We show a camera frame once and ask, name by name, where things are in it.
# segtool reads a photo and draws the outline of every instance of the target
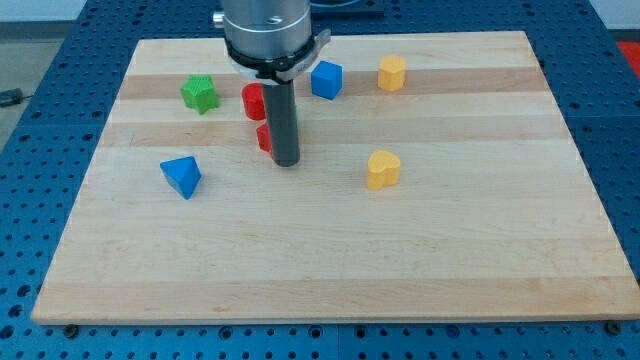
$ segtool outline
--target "blue block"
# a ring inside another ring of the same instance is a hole
[[[160,169],[167,178],[169,185],[189,200],[198,181],[200,181],[200,169],[193,156],[175,159],[160,163]]]
[[[320,61],[311,72],[311,92],[333,100],[342,89],[342,66]]]

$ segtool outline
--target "blue pegboard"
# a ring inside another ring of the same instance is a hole
[[[219,37],[214,7],[203,0],[87,2],[0,154],[0,359],[640,358],[640,321],[80,327],[73,339],[60,327],[32,323],[137,41]],[[316,31],[334,34],[526,31],[640,275],[640,86],[587,0],[387,0],[384,16],[314,20]]]

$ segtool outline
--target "wood grain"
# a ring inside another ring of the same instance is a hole
[[[355,61],[353,49],[358,49]],[[377,89],[380,57],[407,86]],[[640,289],[521,32],[336,37],[296,80],[302,161],[257,148],[214,39],[138,44],[32,318],[42,324],[632,319]],[[211,73],[221,107],[177,91]],[[376,149],[400,182],[366,189]],[[161,161],[194,155],[185,201]]]

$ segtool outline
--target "metal cylinder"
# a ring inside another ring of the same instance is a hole
[[[256,59],[292,55],[312,36],[309,0],[222,0],[227,41]]]
[[[271,156],[282,167],[295,165],[300,160],[298,118],[293,90],[293,81],[284,85],[262,85],[271,135]]]

